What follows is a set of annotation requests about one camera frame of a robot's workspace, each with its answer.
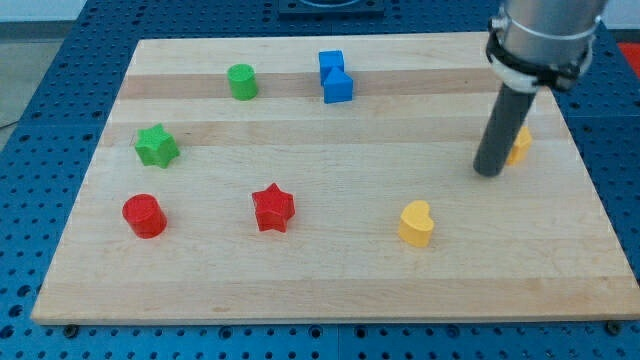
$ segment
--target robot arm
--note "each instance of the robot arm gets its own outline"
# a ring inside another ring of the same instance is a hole
[[[505,0],[489,22],[487,57],[503,85],[473,167],[498,175],[540,86],[567,91],[591,64],[607,0]]]

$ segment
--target wooden cutting board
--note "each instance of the wooden cutting board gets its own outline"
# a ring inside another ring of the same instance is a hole
[[[144,40],[138,44],[32,317],[42,324],[484,322],[634,318],[640,290],[548,91],[528,158],[472,160],[500,82],[485,33]],[[352,102],[326,105],[318,51],[342,49]],[[230,97],[251,64],[260,93]],[[144,167],[136,131],[181,155]],[[295,196],[259,232],[251,193]],[[164,233],[135,237],[134,194]],[[428,248],[396,235],[427,200]]]

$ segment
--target yellow object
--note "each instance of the yellow object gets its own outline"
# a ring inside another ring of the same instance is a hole
[[[424,200],[412,201],[402,210],[398,226],[398,235],[402,240],[417,247],[429,245],[434,227],[429,210],[429,203]]]
[[[527,151],[531,147],[533,138],[529,132],[527,126],[523,126],[516,137],[516,141],[513,143],[513,148],[507,158],[507,165],[515,165],[527,157]]]

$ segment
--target red cylinder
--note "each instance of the red cylinder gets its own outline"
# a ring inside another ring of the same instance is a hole
[[[157,236],[167,227],[167,217],[158,201],[149,194],[138,194],[127,200],[122,207],[122,216],[133,232],[143,239]]]

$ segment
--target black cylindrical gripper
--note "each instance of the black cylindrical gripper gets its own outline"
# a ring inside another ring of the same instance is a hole
[[[535,97],[535,93],[521,93],[502,84],[473,161],[480,175],[500,174]]]

